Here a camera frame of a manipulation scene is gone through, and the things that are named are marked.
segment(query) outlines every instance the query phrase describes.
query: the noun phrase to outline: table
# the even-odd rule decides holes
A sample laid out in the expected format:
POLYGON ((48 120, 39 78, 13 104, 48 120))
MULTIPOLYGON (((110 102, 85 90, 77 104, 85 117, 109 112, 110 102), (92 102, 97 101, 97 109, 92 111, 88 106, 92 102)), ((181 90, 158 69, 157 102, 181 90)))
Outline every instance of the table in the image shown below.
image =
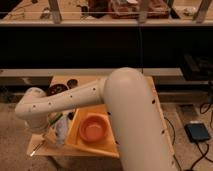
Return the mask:
MULTIPOLYGON (((175 0, 173 4, 174 11, 182 20, 192 20, 193 16, 186 16, 183 10, 187 7, 199 8, 201 0, 175 0)), ((206 14, 206 20, 213 20, 213 3, 211 3, 209 10, 206 14)))
MULTIPOLYGON (((81 8, 77 7, 78 3, 86 4, 86 0, 58 1, 63 20, 81 19, 81 8)), ((47 7, 49 7, 48 0, 39 0, 35 4, 32 4, 31 0, 23 0, 4 17, 4 20, 40 20, 44 8, 47 7)), ((52 15, 45 20, 52 20, 52 15)))
MULTIPOLYGON (((69 79, 77 79, 78 80, 78 85, 83 85, 87 82, 93 81, 95 79, 101 78, 101 76, 77 76, 77 75, 73 75, 73 76, 54 76, 51 82, 51 85, 54 84, 66 84, 66 82, 69 79)), ((147 77, 147 81, 150 84, 150 87, 153 91, 155 100, 156 100, 156 104, 158 106, 158 110, 159 110, 159 114, 161 116, 161 120, 162 123, 164 125, 167 137, 168 137, 168 143, 170 145, 170 149, 171 149, 171 153, 174 154, 174 149, 170 140, 170 136, 168 133, 168 129, 166 126, 166 123, 164 121, 164 116, 163 116, 163 112, 160 106, 160 102, 158 99, 158 94, 157 91, 155 89, 155 85, 153 82, 152 77, 147 77)), ((30 153, 33 151, 33 149, 43 140, 41 135, 35 135, 33 134, 30 140, 30 143, 28 145, 28 149, 27 149, 27 154, 30 155, 30 153)), ((61 147, 61 148, 56 148, 54 146, 52 146, 51 144, 44 144, 41 148, 39 148, 39 150, 36 151, 35 155, 42 155, 42 156, 98 156, 97 154, 93 154, 93 153, 88 153, 88 152, 84 152, 84 151, 80 151, 71 147, 68 147, 66 144, 65 146, 61 147)))

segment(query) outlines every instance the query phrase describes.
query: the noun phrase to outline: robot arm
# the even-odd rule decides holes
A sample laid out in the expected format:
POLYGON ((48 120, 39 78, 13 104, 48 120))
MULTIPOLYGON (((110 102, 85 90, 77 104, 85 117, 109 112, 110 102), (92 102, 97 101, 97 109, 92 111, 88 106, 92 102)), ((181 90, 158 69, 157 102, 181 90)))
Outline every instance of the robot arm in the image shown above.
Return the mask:
POLYGON ((125 171, 177 171, 152 90, 137 70, 122 68, 107 78, 45 97, 29 89, 17 116, 44 131, 50 112, 105 103, 125 171))

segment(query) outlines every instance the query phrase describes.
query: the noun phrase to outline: bowl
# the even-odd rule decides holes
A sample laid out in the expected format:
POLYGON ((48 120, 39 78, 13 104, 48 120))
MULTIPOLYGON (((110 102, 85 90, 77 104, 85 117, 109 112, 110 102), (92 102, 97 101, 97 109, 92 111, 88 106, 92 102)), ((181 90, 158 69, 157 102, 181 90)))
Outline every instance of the bowl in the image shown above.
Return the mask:
POLYGON ((79 136, 85 142, 98 142, 107 135, 108 125, 100 115, 90 115, 80 122, 79 136))

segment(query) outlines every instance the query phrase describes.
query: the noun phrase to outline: cable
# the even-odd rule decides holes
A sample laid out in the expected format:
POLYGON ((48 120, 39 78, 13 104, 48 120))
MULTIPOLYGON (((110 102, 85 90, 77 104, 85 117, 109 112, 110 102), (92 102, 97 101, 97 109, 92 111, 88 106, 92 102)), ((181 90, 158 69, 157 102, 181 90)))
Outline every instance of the cable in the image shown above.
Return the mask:
POLYGON ((213 110, 211 112, 211 119, 210 119, 210 123, 209 123, 210 128, 213 130, 212 122, 213 122, 213 110))
MULTIPOLYGON (((201 153, 202 155, 204 155, 204 153, 203 153, 203 151, 201 150, 201 148, 200 148, 200 146, 199 146, 198 143, 196 143, 196 146, 197 146, 198 150, 200 151, 200 153, 201 153)), ((208 158, 207 156, 205 156, 205 159, 208 160, 209 162, 213 163, 213 160, 210 159, 210 158, 208 158)))
POLYGON ((209 144, 206 144, 207 145, 207 149, 205 151, 205 153, 202 153, 202 156, 199 157, 191 166, 190 169, 187 169, 187 170, 184 170, 184 171, 195 171, 194 170, 194 167, 196 166, 196 164, 198 164, 199 161, 201 161, 203 158, 205 158, 205 156, 208 154, 209 152, 209 144))
POLYGON ((175 144, 175 138, 176 138, 175 127, 167 117, 164 116, 164 119, 169 123, 169 125, 172 128, 172 131, 173 131, 172 145, 174 145, 175 144))
POLYGON ((175 159, 175 161, 176 161, 176 163, 177 163, 177 165, 178 165, 179 170, 182 171, 182 168, 181 168, 181 166, 180 166, 180 163, 179 163, 179 161, 178 161, 178 159, 177 159, 177 157, 176 157, 175 155, 174 155, 174 159, 175 159))
POLYGON ((211 106, 212 106, 212 103, 203 103, 203 104, 201 104, 201 105, 200 105, 200 114, 205 114, 206 112, 208 112, 209 109, 211 108, 211 106), (204 106, 206 106, 206 105, 208 105, 207 108, 206 108, 204 111, 202 111, 202 109, 203 109, 204 106))

